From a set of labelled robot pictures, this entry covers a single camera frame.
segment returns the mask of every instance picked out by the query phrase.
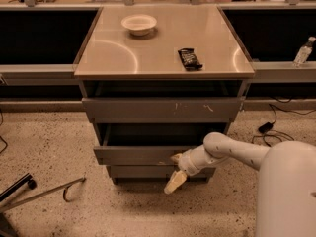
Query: power adapter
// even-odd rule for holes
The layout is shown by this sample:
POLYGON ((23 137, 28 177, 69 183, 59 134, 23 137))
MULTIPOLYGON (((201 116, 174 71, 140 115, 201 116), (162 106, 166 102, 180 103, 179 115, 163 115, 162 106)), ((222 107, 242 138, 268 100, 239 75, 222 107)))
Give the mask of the power adapter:
POLYGON ((266 122, 258 128, 259 133, 265 134, 267 131, 270 131, 274 125, 271 122, 266 122))

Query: clear plastic bottle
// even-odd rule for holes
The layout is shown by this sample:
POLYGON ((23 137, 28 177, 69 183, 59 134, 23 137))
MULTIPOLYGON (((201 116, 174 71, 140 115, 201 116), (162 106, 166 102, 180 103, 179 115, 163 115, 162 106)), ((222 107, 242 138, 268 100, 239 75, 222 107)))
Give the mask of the clear plastic bottle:
POLYGON ((315 37, 308 38, 308 42, 300 48, 293 62, 295 67, 299 67, 301 64, 305 63, 309 55, 312 53, 313 43, 315 40, 315 37))

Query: bowl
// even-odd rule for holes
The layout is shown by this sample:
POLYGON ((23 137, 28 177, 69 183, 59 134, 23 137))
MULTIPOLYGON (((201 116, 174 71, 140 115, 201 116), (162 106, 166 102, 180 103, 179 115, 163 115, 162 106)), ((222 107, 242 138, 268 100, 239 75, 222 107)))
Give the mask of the bowl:
POLYGON ((157 20, 149 15, 136 14, 123 18, 121 24, 134 36, 145 36, 156 26, 157 20))

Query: speckled floor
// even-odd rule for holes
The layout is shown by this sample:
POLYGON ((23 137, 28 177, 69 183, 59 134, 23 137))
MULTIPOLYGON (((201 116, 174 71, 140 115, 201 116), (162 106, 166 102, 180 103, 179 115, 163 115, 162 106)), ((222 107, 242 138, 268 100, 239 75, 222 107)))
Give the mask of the speckled floor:
MULTIPOLYGON (((229 135, 250 142, 274 113, 267 106, 245 110, 229 135)), ((0 135, 9 146, 0 155, 0 191, 26 173, 38 187, 22 187, 0 206, 87 178, 70 188, 69 203, 59 191, 5 212, 19 236, 254 236, 257 173, 236 160, 217 168, 208 184, 184 184, 167 196, 165 183, 113 185, 94 156, 94 132, 85 113, 3 113, 3 118, 0 135)), ((277 111, 275 130, 316 145, 315 124, 316 113, 277 111)))

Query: white robotic arm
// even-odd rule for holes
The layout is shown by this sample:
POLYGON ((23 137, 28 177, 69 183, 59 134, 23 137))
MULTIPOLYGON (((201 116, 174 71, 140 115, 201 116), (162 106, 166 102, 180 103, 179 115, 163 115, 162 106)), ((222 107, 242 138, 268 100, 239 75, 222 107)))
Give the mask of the white robotic arm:
POLYGON ((316 236, 316 147, 306 143, 287 141, 270 148, 210 133, 202 146, 173 157, 180 171, 165 193, 228 157, 259 171, 256 237, 316 236))

